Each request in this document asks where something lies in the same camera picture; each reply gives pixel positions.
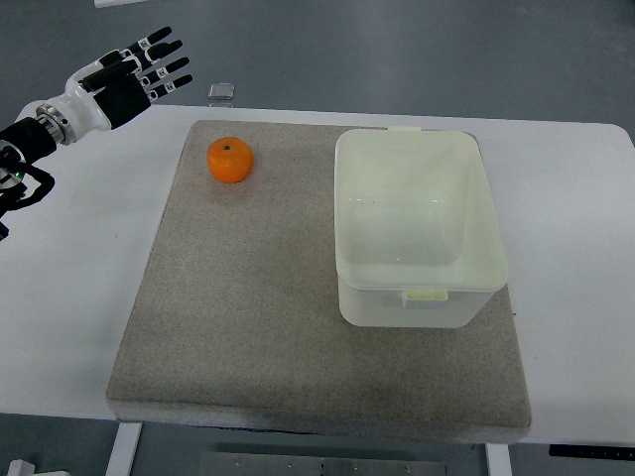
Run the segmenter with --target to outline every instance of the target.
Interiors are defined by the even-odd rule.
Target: small metal object
[[[234,85],[229,82],[216,83],[209,89],[209,99],[229,101],[234,97]]]

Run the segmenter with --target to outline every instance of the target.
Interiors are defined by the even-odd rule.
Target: plastic storage container
[[[460,327],[507,281],[476,141],[356,129],[335,147],[339,308],[355,325]]]

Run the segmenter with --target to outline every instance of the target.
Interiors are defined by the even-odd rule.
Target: gray felt mat
[[[355,327],[337,303],[334,145],[350,127],[200,121],[107,397],[121,420],[513,442],[530,409],[507,289],[459,329]],[[207,146],[238,136],[252,175]]]

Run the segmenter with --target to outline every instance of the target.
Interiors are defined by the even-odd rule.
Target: metal plate
[[[198,476],[445,476],[443,463],[279,454],[202,454]]]

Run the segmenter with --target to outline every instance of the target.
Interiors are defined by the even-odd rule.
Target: tangerine
[[[254,153],[237,137],[221,137],[207,148],[207,167],[215,179],[223,183],[237,183],[251,174]]]

